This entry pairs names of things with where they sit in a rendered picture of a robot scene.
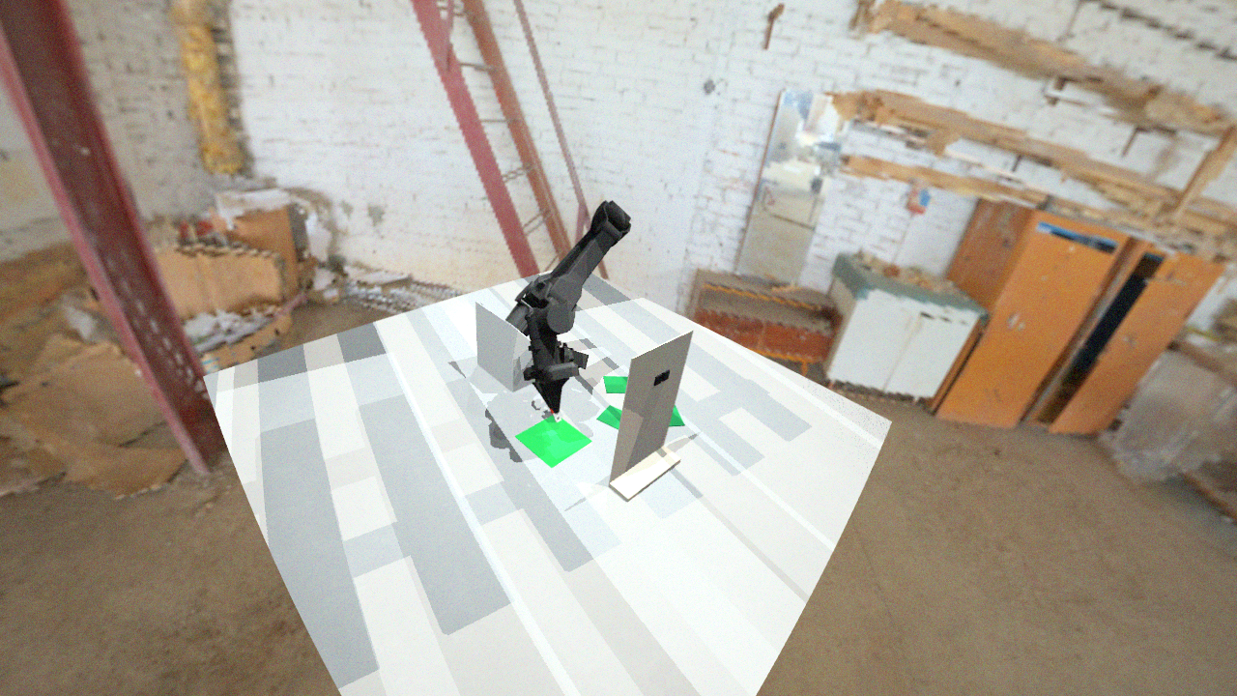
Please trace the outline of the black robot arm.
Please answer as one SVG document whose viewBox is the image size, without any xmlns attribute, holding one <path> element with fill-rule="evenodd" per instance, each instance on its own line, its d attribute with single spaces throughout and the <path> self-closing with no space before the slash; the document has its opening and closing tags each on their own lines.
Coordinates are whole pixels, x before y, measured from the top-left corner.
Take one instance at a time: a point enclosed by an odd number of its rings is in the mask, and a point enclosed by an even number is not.
<svg viewBox="0 0 1237 696">
<path fill-rule="evenodd" d="M 506 321 L 513 323 L 529 340 L 568 334 L 573 329 L 583 283 L 607 250 L 630 232 L 630 219 L 616 202 L 599 204 L 589 232 L 550 274 L 541 274 L 515 297 L 517 305 L 508 312 Z M 588 368 L 589 354 L 574 351 L 568 342 L 562 342 L 560 356 L 563 363 Z"/>
</svg>

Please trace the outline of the green translucent square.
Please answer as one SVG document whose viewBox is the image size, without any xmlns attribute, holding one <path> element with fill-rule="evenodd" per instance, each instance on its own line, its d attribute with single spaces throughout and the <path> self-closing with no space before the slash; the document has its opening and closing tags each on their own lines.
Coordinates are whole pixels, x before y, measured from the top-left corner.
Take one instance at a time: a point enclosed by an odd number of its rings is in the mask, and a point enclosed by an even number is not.
<svg viewBox="0 0 1237 696">
<path fill-rule="evenodd" d="M 579 452 L 581 448 L 591 443 L 591 439 L 578 431 L 573 424 L 563 419 L 555 422 L 554 415 L 534 424 L 529 430 L 518 433 L 516 439 L 537 454 L 550 469 L 564 461 L 568 455 Z"/>
</svg>

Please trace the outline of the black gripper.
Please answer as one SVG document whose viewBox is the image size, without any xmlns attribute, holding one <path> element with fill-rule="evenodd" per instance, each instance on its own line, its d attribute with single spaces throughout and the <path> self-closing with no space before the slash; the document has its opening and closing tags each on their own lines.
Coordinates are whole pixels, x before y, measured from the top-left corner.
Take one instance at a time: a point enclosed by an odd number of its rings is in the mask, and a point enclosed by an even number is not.
<svg viewBox="0 0 1237 696">
<path fill-rule="evenodd" d="M 575 362 L 562 362 L 560 345 L 557 336 L 531 340 L 529 351 L 534 365 L 523 371 L 524 382 L 534 380 L 532 384 L 554 413 L 560 412 L 562 384 L 568 382 L 569 376 L 579 376 Z"/>
</svg>

